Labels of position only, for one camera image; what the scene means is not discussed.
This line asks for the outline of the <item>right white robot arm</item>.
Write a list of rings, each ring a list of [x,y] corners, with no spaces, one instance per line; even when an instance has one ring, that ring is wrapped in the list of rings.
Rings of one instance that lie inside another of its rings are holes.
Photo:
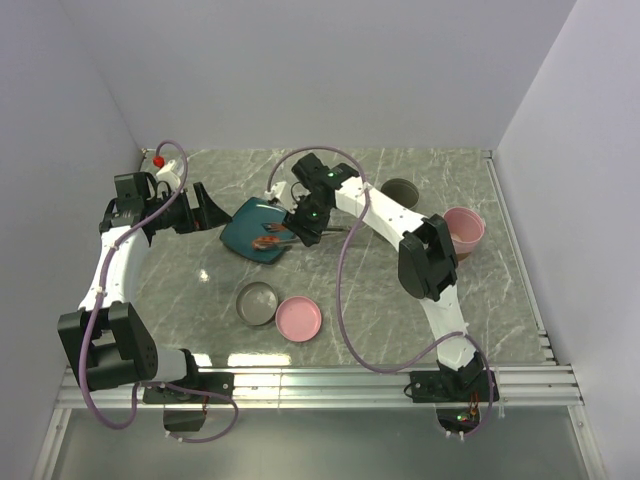
[[[403,289],[423,308],[436,347],[444,393],[455,400],[466,398],[484,370],[480,349],[465,338],[467,327],[458,288],[458,261],[444,218],[426,217],[401,206],[364,178],[353,160],[328,167],[312,152],[292,167],[292,173],[308,191],[289,208],[283,221],[302,243],[313,246],[328,230],[331,212],[338,210],[357,219],[382,236],[397,252],[397,274]]]

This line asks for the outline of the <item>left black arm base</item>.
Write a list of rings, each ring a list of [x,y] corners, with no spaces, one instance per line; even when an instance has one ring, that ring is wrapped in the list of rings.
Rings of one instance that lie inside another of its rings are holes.
[[[229,372],[200,372],[192,379],[173,382],[177,390],[146,387],[142,404],[163,408],[163,425],[170,433],[197,433],[205,424],[209,406],[233,406],[234,383]]]

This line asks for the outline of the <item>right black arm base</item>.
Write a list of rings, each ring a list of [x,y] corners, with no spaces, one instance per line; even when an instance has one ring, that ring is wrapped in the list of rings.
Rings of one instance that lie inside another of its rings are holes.
[[[446,386],[440,371],[411,371],[409,383],[403,394],[413,404],[442,404],[436,409],[436,417],[446,434],[466,436],[482,422],[481,403],[489,404],[500,399],[495,374],[491,379],[482,372],[468,387]]]

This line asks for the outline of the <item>teal square plate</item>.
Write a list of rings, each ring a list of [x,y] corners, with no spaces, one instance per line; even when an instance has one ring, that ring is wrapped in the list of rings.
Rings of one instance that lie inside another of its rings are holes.
[[[263,222],[282,223],[286,211],[263,199],[251,197],[233,215],[232,222],[222,230],[222,244],[236,255],[258,264],[271,265],[284,254],[283,249],[255,251],[251,242],[266,234]]]

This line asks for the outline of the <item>orange grilled meat piece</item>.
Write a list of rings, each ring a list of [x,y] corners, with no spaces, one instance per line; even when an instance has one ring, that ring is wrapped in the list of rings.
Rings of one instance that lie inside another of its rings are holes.
[[[270,250],[277,247],[280,239],[275,236],[261,236],[252,242],[254,250]]]

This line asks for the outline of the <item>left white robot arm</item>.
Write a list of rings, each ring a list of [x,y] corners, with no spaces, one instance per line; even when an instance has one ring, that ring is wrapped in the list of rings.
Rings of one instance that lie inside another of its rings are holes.
[[[79,387],[85,393],[144,382],[167,382],[180,402],[196,399],[203,379],[187,349],[156,345],[133,306],[144,258],[153,236],[172,229],[190,234],[214,229],[231,217],[193,186],[197,205],[186,192],[159,192],[151,174],[114,179],[116,196],[99,224],[101,253],[91,286],[74,312],[63,314],[57,330]]]

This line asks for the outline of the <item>metal tongs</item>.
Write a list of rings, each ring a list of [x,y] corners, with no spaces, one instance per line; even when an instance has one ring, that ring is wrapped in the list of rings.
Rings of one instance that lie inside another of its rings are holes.
[[[316,245],[316,244],[318,244],[320,242],[319,239],[310,240],[310,241],[304,242],[299,236],[297,236],[292,231],[287,229],[281,223],[263,222],[263,223],[261,223],[261,227],[266,232],[266,234],[263,235],[263,236],[275,236],[275,237],[278,237],[280,239],[277,247],[274,248],[274,249],[270,249],[270,250],[281,249],[281,248],[284,248],[284,247],[293,246],[293,245],[297,245],[297,244],[301,244],[301,245],[310,247],[310,246]]]

